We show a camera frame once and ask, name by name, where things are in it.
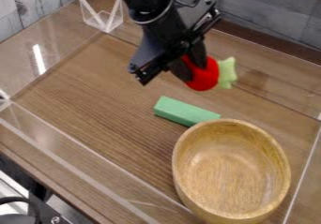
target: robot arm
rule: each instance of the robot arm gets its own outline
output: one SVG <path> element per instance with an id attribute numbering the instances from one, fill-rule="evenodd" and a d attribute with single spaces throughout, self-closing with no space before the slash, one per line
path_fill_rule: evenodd
<path id="1" fill-rule="evenodd" d="M 148 84 L 162 72 L 172 73 L 193 89 L 212 89 L 217 71 L 204 44 L 205 34 L 220 20 L 215 0 L 125 0 L 133 20 L 144 28 L 144 39 L 129 71 Z"/>

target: green foam block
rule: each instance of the green foam block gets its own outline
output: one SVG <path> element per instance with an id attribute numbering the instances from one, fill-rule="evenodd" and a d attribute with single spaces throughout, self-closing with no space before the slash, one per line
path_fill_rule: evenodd
<path id="1" fill-rule="evenodd" d="M 169 97 L 160 98 L 154 106 L 154 113 L 187 127 L 192 127 L 204 121 L 221 118 L 220 114 Z"/>

